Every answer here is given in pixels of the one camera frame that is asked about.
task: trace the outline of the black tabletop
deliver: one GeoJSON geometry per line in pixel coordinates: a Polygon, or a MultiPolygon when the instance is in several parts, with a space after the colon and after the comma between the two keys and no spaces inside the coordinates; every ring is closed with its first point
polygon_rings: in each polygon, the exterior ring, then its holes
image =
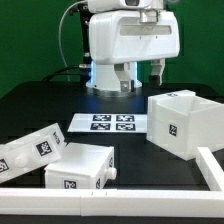
{"type": "MultiPolygon", "coordinates": [[[[223,101],[211,88],[198,84],[144,85],[142,93],[123,98],[87,94],[78,83],[27,82],[0,100],[0,144],[58,123],[66,142],[114,146],[116,180],[105,188],[209,190],[195,160],[184,161],[146,140],[143,133],[68,133],[75,113],[147,114],[149,96],[179,90],[223,101]]],[[[223,167],[223,150],[214,153],[223,167]]],[[[0,185],[0,187],[44,187],[40,168],[0,185]]],[[[223,223],[223,219],[0,216],[1,223],[223,223]]]]}

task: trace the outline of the white robot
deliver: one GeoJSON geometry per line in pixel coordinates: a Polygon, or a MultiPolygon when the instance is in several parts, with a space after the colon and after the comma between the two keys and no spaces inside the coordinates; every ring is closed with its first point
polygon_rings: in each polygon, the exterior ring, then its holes
{"type": "Polygon", "coordinates": [[[103,96],[126,96],[141,89],[136,62],[151,60],[152,74],[159,77],[165,58],[180,50],[179,31],[164,0],[88,0],[94,15],[89,22],[93,59],[89,92],[103,96]]]}

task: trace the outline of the green wall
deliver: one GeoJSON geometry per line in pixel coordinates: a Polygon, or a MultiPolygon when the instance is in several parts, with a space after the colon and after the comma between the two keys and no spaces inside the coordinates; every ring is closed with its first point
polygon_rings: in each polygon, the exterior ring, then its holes
{"type": "MultiPolygon", "coordinates": [[[[38,81],[62,68],[57,34],[74,0],[0,0],[0,97],[16,85],[38,81]]],[[[180,28],[181,52],[167,60],[163,81],[208,84],[224,95],[224,1],[182,0],[170,6],[180,28]]],[[[63,48],[69,65],[82,62],[79,15],[67,17],[63,48]]],[[[149,62],[140,64],[148,81],[149,62]]]]}

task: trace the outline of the tipped box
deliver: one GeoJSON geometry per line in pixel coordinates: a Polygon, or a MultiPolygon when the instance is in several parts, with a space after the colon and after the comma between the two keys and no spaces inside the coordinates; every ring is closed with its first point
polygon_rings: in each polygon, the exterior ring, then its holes
{"type": "Polygon", "coordinates": [[[184,90],[148,98],[147,140],[189,160],[224,148],[224,105],[184,90]]]}
{"type": "Polygon", "coordinates": [[[62,159],[45,170],[46,188],[101,189],[115,179],[114,148],[70,143],[62,159]]]}
{"type": "Polygon", "coordinates": [[[58,124],[1,146],[0,183],[59,160],[64,147],[58,124]]]}

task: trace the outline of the black cable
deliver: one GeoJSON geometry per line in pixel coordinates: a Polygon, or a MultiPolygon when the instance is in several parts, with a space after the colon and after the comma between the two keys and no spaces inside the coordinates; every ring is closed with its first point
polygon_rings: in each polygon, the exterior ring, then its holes
{"type": "Polygon", "coordinates": [[[87,74],[87,73],[69,73],[69,74],[68,73],[55,73],[55,74],[52,74],[52,75],[48,75],[42,81],[43,82],[49,82],[55,76],[68,76],[68,75],[74,75],[74,76],[90,78],[90,75],[87,74]]]}
{"type": "Polygon", "coordinates": [[[60,74],[61,72],[69,71],[69,70],[72,70],[72,69],[79,69],[79,66],[68,66],[68,67],[59,69],[59,70],[57,70],[56,72],[52,73],[51,75],[48,75],[48,76],[46,76],[45,78],[43,78],[42,81],[43,81],[43,82],[45,82],[45,81],[49,81],[49,80],[48,80],[49,77],[53,78],[55,75],[60,74]]]}
{"type": "MultiPolygon", "coordinates": [[[[80,22],[81,22],[81,29],[82,29],[82,45],[83,45],[83,63],[91,64],[91,57],[90,57],[90,47],[89,47],[89,21],[92,17],[92,13],[88,10],[87,4],[79,4],[78,6],[80,22]]],[[[81,77],[80,78],[80,85],[85,86],[86,79],[81,77]]]]}

